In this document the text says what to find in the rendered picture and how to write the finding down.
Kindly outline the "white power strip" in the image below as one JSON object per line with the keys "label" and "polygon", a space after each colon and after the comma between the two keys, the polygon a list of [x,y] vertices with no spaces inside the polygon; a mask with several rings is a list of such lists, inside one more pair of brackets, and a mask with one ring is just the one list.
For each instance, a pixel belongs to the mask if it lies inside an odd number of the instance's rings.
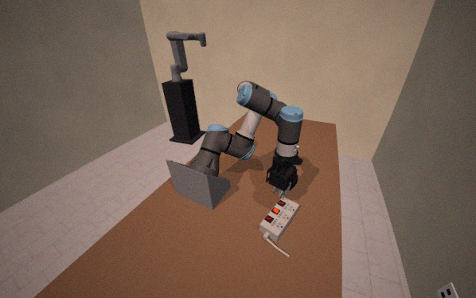
{"label": "white power strip", "polygon": [[264,233],[263,239],[273,245],[278,251],[289,257],[290,255],[277,247],[268,238],[278,241],[293,217],[298,212],[299,204],[288,198],[281,198],[271,212],[259,224],[259,231]]}

